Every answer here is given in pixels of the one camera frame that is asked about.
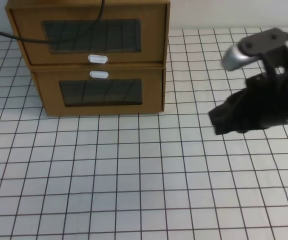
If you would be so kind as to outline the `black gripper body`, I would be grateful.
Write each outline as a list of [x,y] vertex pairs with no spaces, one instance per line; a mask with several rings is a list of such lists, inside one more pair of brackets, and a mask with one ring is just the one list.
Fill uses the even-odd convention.
[[247,78],[245,88],[209,111],[216,135],[288,124],[288,47],[271,50],[260,60],[265,71]]

